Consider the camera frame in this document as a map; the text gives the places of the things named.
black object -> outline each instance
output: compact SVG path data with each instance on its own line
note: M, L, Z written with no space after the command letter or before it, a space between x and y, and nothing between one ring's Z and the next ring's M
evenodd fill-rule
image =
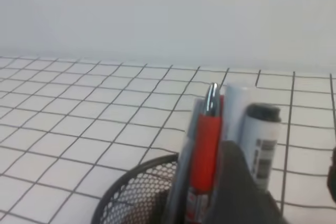
M281 122L280 109L276 106L265 103L253 103L247 107L246 114L251 118L256 118L268 122Z
M332 165L329 167L327 186L331 198L336 203L336 148L332 152Z
M160 224L177 157L159 157L125 173L105 193L91 224Z
M232 141L219 145L216 194L204 224L287 224L270 193L260 191L241 149Z

white wall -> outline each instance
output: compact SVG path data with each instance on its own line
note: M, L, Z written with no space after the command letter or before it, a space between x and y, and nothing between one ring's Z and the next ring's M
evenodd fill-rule
M336 0L0 0L0 54L332 70Z

white tile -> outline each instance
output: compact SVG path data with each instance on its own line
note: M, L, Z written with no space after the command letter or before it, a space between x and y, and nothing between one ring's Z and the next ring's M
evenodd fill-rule
M96 120L83 134L83 137L113 141L125 124Z
M92 121L92 119L67 116L52 130L52 132L79 136Z
M36 60L29 64L26 69L42 70L52 64L52 61Z
M39 97L37 95L33 95L32 97L28 98L24 101L20 106L19 109L26 109L26 110L42 110L47 104L49 104L53 98L51 97Z
M0 210L10 210L30 186L28 182L0 177Z
M138 75L139 78L162 79L168 72L168 69L163 68L144 68Z
M331 110L293 107L291 122L309 126L334 127Z
M141 71L142 68L137 67L119 67L116 72L113 73L113 76L119 77L135 77Z
M281 122L282 123L288 123L288 120L289 120L289 106L279 106L279 105L277 105L277 107L280 109Z
M223 67L223 66L201 66L199 68L200 70L203 71L218 71L218 72L226 72L227 71L227 67Z
M137 110L138 108L135 107L111 104L99 118L119 122L128 122Z
M138 164L145 151L145 148L112 144L98 161L98 164L121 169L131 169Z
M8 59L8 58L0 58L0 67L6 67L8 66L11 62L13 62L13 59Z
M163 129L157 136L153 147L163 148L172 152L180 152L183 146L184 133Z
M42 131L50 131L63 118L63 115L39 112L36 116L25 123L24 127Z
M63 190L35 185L14 207L12 212L47 223L68 195L69 193Z
M94 68L94 64L80 64L75 63L71 68L69 68L66 72L68 73L88 73Z
M44 85L45 83L27 81L23 83L20 87L15 89L14 92L22 93L22 94L34 94L39 89L41 89Z
M224 72L209 72L209 71L198 71L193 78L193 81L200 81L200 82L216 82L219 85L222 83L224 79L225 73Z
M95 89L91 95L89 95L86 100L93 102L106 102L111 103L117 95L120 93L120 90L116 89Z
M51 82L59 75L59 72L42 71L31 78L31 81Z
M13 75L11 77L11 79L26 81L26 80L29 80L31 77L33 77L36 73L38 73L37 70L26 70L26 69L23 69L23 70L20 70L15 75Z
M19 129L9 138L7 138L1 146L12 147L20 150L27 150L31 147L37 140L39 140L44 135L44 132L33 131L26 129Z
M272 170L268 183L268 191L273 196L274 200L281 200L283 172Z
M173 65L173 69L188 69L188 70L196 70L198 66L186 66L186 65Z
M228 73L223 84L242 83L248 86L254 86L257 78L258 75L255 73Z
M113 103L140 106L148 96L149 93L124 90Z
M330 74L328 74L328 73L295 72L295 77L330 78Z
M149 147L159 129L138 125L127 125L116 142Z
M319 129L291 125L289 144L308 148L333 149L335 147L334 129Z
M110 143L80 138L62 157L95 163L100 155L108 148Z
M80 101L56 98L43 111L59 114L69 113Z
M2 220L1 224L34 224L34 222L14 217L11 215L6 215Z
M167 156L167 155L171 155L172 153L171 152L166 152L164 150L156 150L156 149L150 149L145 157L143 158L142 162L141 163L144 163L146 161L149 161L149 160L152 160L152 159L155 159L157 157L162 157L162 156Z
M126 87L129 90L136 90L136 91L145 91L145 92L152 92L156 87L158 80L145 80L145 79L138 79L135 78L130 82L130 84Z
M164 127L186 130L190 122L190 116L191 112L189 111L188 112L174 111L169 117Z
M325 177L287 173L285 202L306 206L335 207Z
M0 91L11 92L18 86L20 86L22 83L23 83L22 81L4 80L0 82Z
M178 94L151 94L143 106L172 110L177 103L180 95Z
M135 61L127 61L122 64L123 66L133 66L133 67L143 67L144 63L135 62Z
M91 165L59 159L38 182L73 190L91 167Z
M280 135L279 135L279 138L278 138L278 143L280 144L286 144L287 142L287 125L286 124L281 124L280 126Z
M290 104L291 91L256 89L256 101L269 104Z
M39 90L36 94L37 95L45 95L47 97L57 97L62 94L69 85L63 84L47 84L41 90Z
M0 148L0 173L3 173L16 161L24 152Z
M13 109L5 115L0 123L19 127L32 118L36 112Z
M131 78L123 77L107 77L106 80L100 85L103 88L123 89L131 81Z
M24 68L28 64L32 63L32 60L22 60L22 59L17 59L14 60L10 65L8 65L8 68Z
M0 105L14 108L29 97L27 94L9 93L0 99Z
M82 58L79 60L80 63L90 63L90 64L98 64L100 60L94 60L94 59L89 59L89 58Z
M175 110L192 110L196 97L193 95L183 95L179 99Z
M15 127L9 127L9 126L2 126L0 125L0 142L11 135L14 131L16 131L17 128Z
M316 151L290 147L287 170L291 172L327 175L332 151Z
M187 89L184 94L193 94L197 96L205 96L206 91L209 88L209 84L200 83L200 82L191 82L189 83Z
M101 85L105 78L105 76L91 76L86 74L76 82L76 85L97 87Z
M284 216L292 224L334 224L334 209L302 208L285 205Z
M160 81L154 92L166 94L182 94L188 82L183 81Z
M57 61L61 61L61 62L76 62L78 61L78 59L71 59L71 58L59 58Z
M122 62L116 61L116 60L102 60L99 64L100 65L120 65L122 64Z
M69 63L69 62L54 62L49 67L47 67L45 70L63 72L67 70L71 65L72 63Z
M91 218L99 203L98 199L72 195L51 224L91 224Z
M278 70L262 70L261 74L278 74L281 76L293 76L293 72L290 71L278 71Z
M10 76L14 75L17 73L19 70L18 69L0 69L0 78L9 78Z
M5 114L11 111L11 108L0 107L0 118L2 118Z
M286 155L286 147L283 145L278 145L275 149L272 167L276 169L284 170L285 169L285 155Z
M89 74L99 74L102 76L109 76L117 69L117 67L118 66L97 65L89 72Z
M70 115L97 118L106 107L105 103L82 101Z
M293 105L332 109L330 94L294 92Z
M229 73L259 73L259 69L252 68L230 68Z
M77 73L61 73L52 82L62 84L73 84L82 76L83 76L82 74Z
M292 77L289 76L268 76L261 74L258 80L258 87L272 89L292 89Z
M23 155L6 172L9 176L36 181L56 159L31 153Z
M76 140L73 136L48 133L30 149L32 152L51 156L61 155Z
M87 175L76 191L102 197L110 186L124 174L125 172L121 170L96 166Z
M169 111L162 111L157 109L141 108L131 120L132 123L143 124L148 126L162 126Z
M84 100L93 90L94 88L92 87L72 86L67 91L65 91L60 97Z
M190 81L195 72L196 71L194 70L170 69L164 79L173 81Z
M295 77L294 90L330 93L330 80Z

marker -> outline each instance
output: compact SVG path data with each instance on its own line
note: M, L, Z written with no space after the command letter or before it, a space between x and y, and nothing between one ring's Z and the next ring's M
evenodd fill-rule
M196 143L191 163L185 223L202 223L214 186L216 157L221 133L219 86L211 84L198 118Z
M239 143L247 107L255 100L256 88L229 83L225 90L221 141Z
M281 122L279 114L280 109L276 106L264 103L248 106L239 144L253 179L263 191L268 187L279 138Z

white marker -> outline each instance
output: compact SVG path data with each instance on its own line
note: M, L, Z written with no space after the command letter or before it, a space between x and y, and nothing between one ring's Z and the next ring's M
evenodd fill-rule
M224 95L221 141L239 143L246 108L255 102L256 87L229 83Z

